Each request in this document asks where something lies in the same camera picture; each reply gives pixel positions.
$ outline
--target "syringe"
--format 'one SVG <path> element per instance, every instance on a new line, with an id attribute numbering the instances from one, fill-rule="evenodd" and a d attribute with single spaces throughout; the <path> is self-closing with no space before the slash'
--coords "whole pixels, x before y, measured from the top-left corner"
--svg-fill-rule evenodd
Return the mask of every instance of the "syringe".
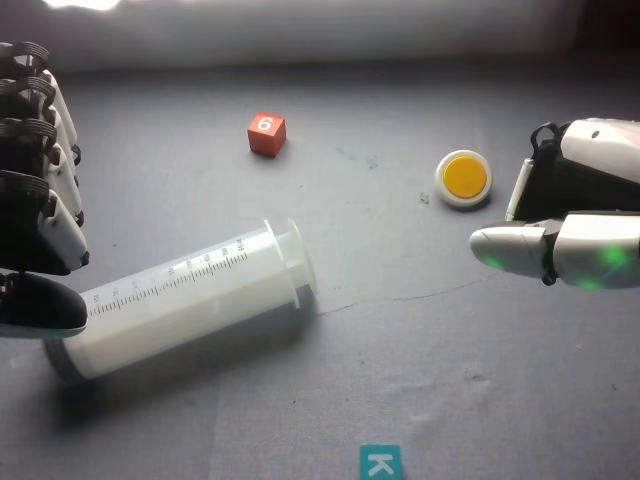
<path id="1" fill-rule="evenodd" d="M 64 383 L 96 378 L 292 302 L 316 281 L 293 220 L 265 226 L 82 294 L 87 328 L 44 346 Z"/>

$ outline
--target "robotic hand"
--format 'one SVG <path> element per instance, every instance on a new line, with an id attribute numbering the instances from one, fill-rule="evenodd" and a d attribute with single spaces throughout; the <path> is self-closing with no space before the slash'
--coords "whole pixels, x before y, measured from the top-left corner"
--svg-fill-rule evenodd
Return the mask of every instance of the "robotic hand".
<path id="1" fill-rule="evenodd" d="M 531 143 L 506 221 L 471 235 L 476 258 L 546 285 L 640 286 L 640 123 L 548 123 Z"/>
<path id="2" fill-rule="evenodd" d="M 0 336 L 80 333 L 80 295 L 28 271 L 67 275 L 89 261 L 76 130 L 48 52 L 0 43 Z"/>

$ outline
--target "red die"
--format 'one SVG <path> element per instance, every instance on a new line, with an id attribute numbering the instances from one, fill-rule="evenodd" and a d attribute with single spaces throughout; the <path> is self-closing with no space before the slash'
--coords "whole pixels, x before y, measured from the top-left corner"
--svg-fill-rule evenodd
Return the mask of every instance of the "red die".
<path id="1" fill-rule="evenodd" d="M 287 139 L 284 118 L 270 113 L 257 114 L 247 132 L 251 150 L 267 157 L 275 157 Z"/>

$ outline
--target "gray tabletop surface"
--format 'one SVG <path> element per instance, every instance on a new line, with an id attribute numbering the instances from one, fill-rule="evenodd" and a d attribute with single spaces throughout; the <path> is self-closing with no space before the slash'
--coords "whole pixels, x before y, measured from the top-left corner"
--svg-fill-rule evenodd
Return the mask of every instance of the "gray tabletop surface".
<path id="1" fill-rule="evenodd" d="M 359 446 L 407 479 L 640 478 L 640 295 L 492 271 L 538 125 L 638 118 L 637 59 L 434 61 L 61 78 L 83 161 L 79 291 L 297 221 L 315 298 L 58 387 L 37 341 L 0 342 L 0 479 L 357 479 Z M 275 160 L 248 149 L 282 115 Z M 481 152 L 491 202 L 438 200 Z"/>

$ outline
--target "round button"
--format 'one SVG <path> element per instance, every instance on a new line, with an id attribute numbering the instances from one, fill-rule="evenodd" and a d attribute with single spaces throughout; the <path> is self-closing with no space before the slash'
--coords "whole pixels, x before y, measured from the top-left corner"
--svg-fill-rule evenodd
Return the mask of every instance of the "round button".
<path id="1" fill-rule="evenodd" d="M 452 205 L 477 205 L 487 198 L 491 189 L 489 163 L 470 150 L 452 152 L 436 169 L 436 185 L 442 197 Z"/>

